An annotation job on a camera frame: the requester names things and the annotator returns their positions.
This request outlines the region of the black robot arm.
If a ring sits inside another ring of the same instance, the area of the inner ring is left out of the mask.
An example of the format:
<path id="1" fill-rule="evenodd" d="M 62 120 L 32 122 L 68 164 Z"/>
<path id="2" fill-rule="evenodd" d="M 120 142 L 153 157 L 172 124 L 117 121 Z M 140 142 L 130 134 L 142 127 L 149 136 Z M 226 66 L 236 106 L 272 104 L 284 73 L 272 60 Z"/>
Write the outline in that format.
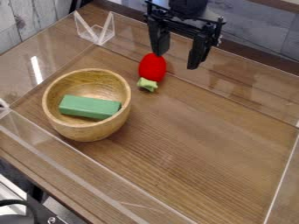
<path id="1" fill-rule="evenodd" d="M 222 16 L 208 10 L 208 0 L 168 0 L 162 7 L 145 0 L 144 21 L 148 26 L 152 52 L 162 56 L 170 46 L 170 32 L 192 39 L 186 68 L 193 70 L 205 61 L 210 48 L 220 44 Z"/>

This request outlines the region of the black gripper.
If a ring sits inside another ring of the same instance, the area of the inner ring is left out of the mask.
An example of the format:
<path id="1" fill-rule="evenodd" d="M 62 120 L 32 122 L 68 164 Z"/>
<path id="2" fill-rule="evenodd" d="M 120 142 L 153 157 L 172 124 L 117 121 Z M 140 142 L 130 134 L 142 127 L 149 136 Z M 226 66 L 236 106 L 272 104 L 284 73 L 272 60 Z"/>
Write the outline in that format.
<path id="1" fill-rule="evenodd" d="M 198 32 L 193 36 L 186 63 L 189 70 L 196 69 L 206 59 L 210 45 L 220 43 L 221 27 L 226 23 L 224 17 L 210 11 L 208 0 L 166 0 L 165 6 L 157 0 L 144 2 L 150 47 L 156 56 L 162 56 L 169 49 L 168 27 L 182 35 Z"/>

